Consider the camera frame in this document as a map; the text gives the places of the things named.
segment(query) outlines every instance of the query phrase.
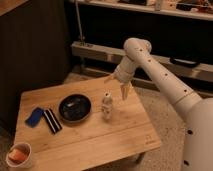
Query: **floor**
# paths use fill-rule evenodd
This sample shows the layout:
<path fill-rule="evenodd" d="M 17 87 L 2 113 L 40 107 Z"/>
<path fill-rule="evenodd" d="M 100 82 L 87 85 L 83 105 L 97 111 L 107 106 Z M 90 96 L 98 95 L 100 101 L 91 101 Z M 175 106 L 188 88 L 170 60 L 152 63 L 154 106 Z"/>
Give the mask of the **floor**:
<path fill-rule="evenodd" d="M 70 73 L 64 84 L 91 79 Z M 88 171 L 180 171 L 185 124 L 171 105 L 158 91 L 135 87 L 141 103 L 162 140 L 162 146 L 145 154 L 142 162 L 134 164 L 137 156 L 99 166 Z M 0 129 L 0 170 L 7 171 L 5 155 L 12 144 L 12 137 Z"/>

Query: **white figurine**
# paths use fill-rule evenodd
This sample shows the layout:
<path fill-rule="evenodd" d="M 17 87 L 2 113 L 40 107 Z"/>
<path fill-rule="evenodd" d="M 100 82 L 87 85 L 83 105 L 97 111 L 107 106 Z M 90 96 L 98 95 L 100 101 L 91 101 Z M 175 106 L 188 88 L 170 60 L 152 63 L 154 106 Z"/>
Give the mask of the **white figurine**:
<path fill-rule="evenodd" d="M 112 108 L 113 108 L 112 102 L 113 100 L 111 94 L 109 92 L 105 93 L 102 99 L 102 106 L 101 106 L 101 110 L 103 113 L 102 117 L 104 120 L 109 120 L 112 116 Z"/>

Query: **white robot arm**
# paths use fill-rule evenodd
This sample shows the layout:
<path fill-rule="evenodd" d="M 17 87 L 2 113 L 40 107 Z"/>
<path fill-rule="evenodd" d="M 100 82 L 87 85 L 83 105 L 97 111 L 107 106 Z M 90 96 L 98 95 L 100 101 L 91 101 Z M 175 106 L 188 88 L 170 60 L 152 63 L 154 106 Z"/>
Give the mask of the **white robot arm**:
<path fill-rule="evenodd" d="M 124 44 L 126 56 L 109 79 L 123 83 L 123 98 L 137 67 L 143 68 L 177 113 L 186 122 L 182 171 L 213 170 L 213 98 L 202 99 L 194 90 L 163 67 L 151 55 L 147 40 L 130 38 Z"/>

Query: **dark plate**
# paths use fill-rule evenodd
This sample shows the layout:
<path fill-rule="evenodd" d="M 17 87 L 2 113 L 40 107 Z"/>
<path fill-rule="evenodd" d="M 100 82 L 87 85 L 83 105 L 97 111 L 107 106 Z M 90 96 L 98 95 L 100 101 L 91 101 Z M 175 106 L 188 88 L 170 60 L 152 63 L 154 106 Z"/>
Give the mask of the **dark plate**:
<path fill-rule="evenodd" d="M 90 109 L 90 100 L 81 94 L 68 96 L 59 105 L 59 113 L 62 119 L 68 123 L 76 123 L 86 119 Z"/>

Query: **dark cabinet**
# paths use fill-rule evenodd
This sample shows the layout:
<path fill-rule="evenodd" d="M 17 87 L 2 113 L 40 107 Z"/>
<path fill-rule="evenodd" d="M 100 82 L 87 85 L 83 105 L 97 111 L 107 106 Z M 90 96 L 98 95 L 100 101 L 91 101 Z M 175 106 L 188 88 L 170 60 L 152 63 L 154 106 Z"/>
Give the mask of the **dark cabinet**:
<path fill-rule="evenodd" d="M 16 126 L 23 91 L 59 84 L 70 70 L 61 0 L 30 0 L 0 17 L 0 123 Z"/>

